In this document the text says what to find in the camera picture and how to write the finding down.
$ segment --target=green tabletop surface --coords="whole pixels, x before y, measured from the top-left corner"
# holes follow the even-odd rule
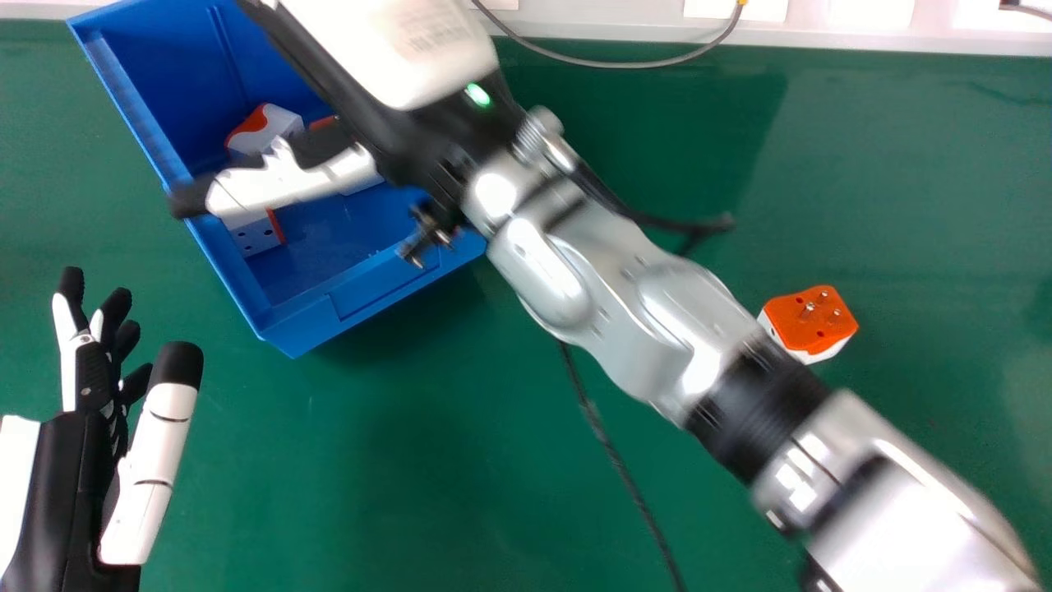
[[[816,372],[986,492],[1050,581],[1052,62],[723,47],[600,72],[500,49],[521,102],[559,114],[626,201],[736,217],[696,258],[751,311],[835,285],[861,331]],[[133,290],[133,362],[170,340],[206,355],[145,591],[670,588],[552,340],[488,262],[287,360],[168,218],[64,26],[0,22],[0,412],[59,407],[49,300],[67,264],[93,306]],[[795,590],[801,547],[579,359],[691,589]]]

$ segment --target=orange and white plug adapter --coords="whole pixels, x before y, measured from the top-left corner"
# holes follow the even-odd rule
[[[778,295],[764,305],[757,321],[774,342],[806,365],[835,356],[858,332],[858,322],[832,285]]]

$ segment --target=robotic arm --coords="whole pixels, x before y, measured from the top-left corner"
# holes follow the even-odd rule
[[[986,498],[856,395],[823,385],[711,271],[662,250],[622,215],[559,120],[514,102],[485,29],[459,2],[239,2],[337,111],[327,154],[355,146],[370,170],[431,195],[404,256],[416,260],[462,224],[485,236],[542,328],[694,434],[778,531],[805,535],[805,590],[1039,589]],[[304,172],[328,166],[317,151],[288,154],[290,167],[311,163]],[[221,175],[242,186],[268,176],[260,166]],[[310,195],[348,178],[333,175]],[[211,179],[178,190],[174,212],[217,212],[220,191],[229,193]]]
[[[139,342],[132,293],[114,290],[88,321],[84,277],[66,267],[52,300],[62,413],[0,417],[0,592],[134,592],[182,457],[203,356],[165,345],[121,380]],[[145,397],[134,442],[129,408]]]

